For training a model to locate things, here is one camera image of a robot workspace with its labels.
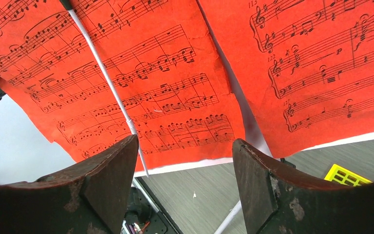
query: sheet music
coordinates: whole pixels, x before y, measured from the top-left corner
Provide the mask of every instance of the sheet music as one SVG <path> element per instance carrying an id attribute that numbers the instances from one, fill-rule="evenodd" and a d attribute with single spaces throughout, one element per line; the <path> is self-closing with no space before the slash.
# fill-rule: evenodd
<path id="1" fill-rule="evenodd" d="M 231 156 L 232 141 L 244 136 L 240 110 L 196 2 L 72 4 L 136 125 L 149 168 Z M 75 161 L 130 134 L 58 1 L 0 0 L 0 77 L 0 87 Z"/>
<path id="2" fill-rule="evenodd" d="M 199 0 L 274 157 L 374 132 L 374 0 Z"/>

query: white wall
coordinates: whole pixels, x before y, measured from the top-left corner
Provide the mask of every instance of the white wall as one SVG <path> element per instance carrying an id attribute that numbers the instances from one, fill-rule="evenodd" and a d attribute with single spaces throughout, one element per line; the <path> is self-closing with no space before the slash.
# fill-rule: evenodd
<path id="1" fill-rule="evenodd" d="M 75 162 L 49 143 L 24 111 L 5 95 L 0 101 L 0 184 L 34 181 Z"/>

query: gray floor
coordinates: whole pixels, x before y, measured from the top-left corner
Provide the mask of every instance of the gray floor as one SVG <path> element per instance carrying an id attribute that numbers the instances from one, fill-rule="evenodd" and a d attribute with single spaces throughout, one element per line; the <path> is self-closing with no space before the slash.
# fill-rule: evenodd
<path id="1" fill-rule="evenodd" d="M 300 152 L 287 159 L 297 169 L 319 178 L 336 163 L 374 181 L 374 140 Z M 214 233 L 239 200 L 232 164 L 144 179 L 184 234 Z M 224 234 L 244 233 L 240 212 Z"/>

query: white stick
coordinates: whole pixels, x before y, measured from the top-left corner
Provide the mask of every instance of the white stick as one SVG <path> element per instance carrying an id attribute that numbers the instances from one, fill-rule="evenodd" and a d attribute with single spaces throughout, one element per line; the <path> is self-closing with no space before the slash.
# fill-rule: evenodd
<path id="1" fill-rule="evenodd" d="M 234 208 L 228 213 L 227 217 L 224 219 L 223 223 L 219 226 L 219 228 L 216 230 L 214 234 L 222 234 L 225 228 L 228 226 L 228 224 L 233 220 L 234 216 L 237 215 L 237 213 L 242 209 L 242 203 L 237 202 L 237 204 L 234 206 Z"/>
<path id="2" fill-rule="evenodd" d="M 90 49 L 91 49 L 91 51 L 92 51 L 92 53 L 95 57 L 95 60 L 97 61 L 98 66 L 101 69 L 102 74 L 104 75 L 105 80 L 107 81 L 108 86 L 110 87 L 110 89 L 112 91 L 112 94 L 115 97 L 115 100 L 117 100 L 117 103 L 120 106 L 120 109 L 121 109 L 121 111 L 122 111 L 122 113 L 125 117 L 125 120 L 128 124 L 128 127 L 131 130 L 131 133 L 133 135 L 138 135 L 137 130 L 135 129 L 135 126 L 134 126 L 134 122 L 132 121 L 132 119 L 128 115 L 127 111 L 125 110 L 124 104 L 122 103 L 122 101 L 120 99 L 120 96 L 118 95 L 118 93 L 117 93 L 117 91 L 114 87 L 114 84 L 111 81 L 110 76 L 107 73 L 107 69 L 105 68 L 104 64 L 102 63 L 101 58 L 99 57 L 99 54 L 98 54 L 98 52 L 97 52 L 97 50 L 96 50 L 96 48 L 93 44 L 93 41 L 91 40 L 90 35 L 88 35 L 87 30 L 82 25 L 81 21 L 79 20 L 78 16 L 76 15 L 75 11 L 72 9 L 72 10 L 69 10 L 68 12 L 70 13 L 72 19 L 74 20 L 74 22 L 76 23 L 76 25 L 80 29 L 82 35 L 84 36 L 85 40 L 87 41 L 87 43 L 88 43 L 88 45 L 89 45 L 89 47 L 90 47 Z M 144 161 L 144 154 L 143 154 L 143 151 L 141 150 L 140 145 L 138 145 L 138 153 L 140 154 L 140 158 L 141 158 L 141 162 L 143 163 L 144 171 L 146 172 L 147 177 L 149 177 L 147 165 L 146 165 L 146 162 Z"/>

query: yellow object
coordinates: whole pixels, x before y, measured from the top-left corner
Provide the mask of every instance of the yellow object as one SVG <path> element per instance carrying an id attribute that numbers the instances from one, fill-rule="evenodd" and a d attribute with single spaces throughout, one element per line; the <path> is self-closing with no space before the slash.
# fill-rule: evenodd
<path id="1" fill-rule="evenodd" d="M 372 183 L 372 181 L 363 178 L 360 175 L 353 173 L 337 164 L 333 164 L 332 168 L 326 175 L 325 180 L 339 184 L 346 184 L 349 186 L 361 186 Z"/>

